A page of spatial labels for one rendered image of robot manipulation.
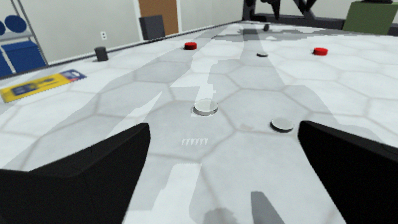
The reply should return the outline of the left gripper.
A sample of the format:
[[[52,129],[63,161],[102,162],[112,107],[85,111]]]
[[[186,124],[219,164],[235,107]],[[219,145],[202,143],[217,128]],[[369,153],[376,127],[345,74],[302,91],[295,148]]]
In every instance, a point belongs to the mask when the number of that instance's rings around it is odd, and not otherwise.
[[[275,15],[275,18],[276,18],[276,20],[278,20],[279,19],[279,13],[280,13],[280,1],[281,0],[260,0],[260,1],[262,3],[266,3],[267,2],[268,4],[271,4],[273,12],[274,12],[274,15]],[[314,5],[315,2],[316,2],[316,0],[307,0],[305,11],[308,12],[311,9],[311,7]],[[274,7],[273,7],[272,3],[274,4]]]

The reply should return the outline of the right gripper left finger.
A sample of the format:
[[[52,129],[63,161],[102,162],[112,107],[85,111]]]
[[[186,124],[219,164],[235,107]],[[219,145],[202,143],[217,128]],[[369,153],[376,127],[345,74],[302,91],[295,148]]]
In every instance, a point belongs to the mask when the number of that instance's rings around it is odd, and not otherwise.
[[[0,224],[122,224],[150,141],[139,123],[31,171],[0,169]]]

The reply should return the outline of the yellow blister-pack card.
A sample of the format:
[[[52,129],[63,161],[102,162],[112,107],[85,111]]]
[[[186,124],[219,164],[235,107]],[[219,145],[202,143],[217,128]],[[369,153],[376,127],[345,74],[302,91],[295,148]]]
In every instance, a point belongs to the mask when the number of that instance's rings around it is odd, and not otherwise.
[[[79,76],[73,72],[79,73]],[[5,105],[89,77],[76,68],[62,70],[58,66],[51,66],[0,79],[0,102]]]

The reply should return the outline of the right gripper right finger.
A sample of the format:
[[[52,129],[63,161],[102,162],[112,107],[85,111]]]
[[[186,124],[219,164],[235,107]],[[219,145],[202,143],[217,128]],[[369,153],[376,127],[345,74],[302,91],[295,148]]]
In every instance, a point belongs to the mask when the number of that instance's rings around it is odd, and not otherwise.
[[[312,121],[298,140],[346,224],[398,224],[398,148]]]

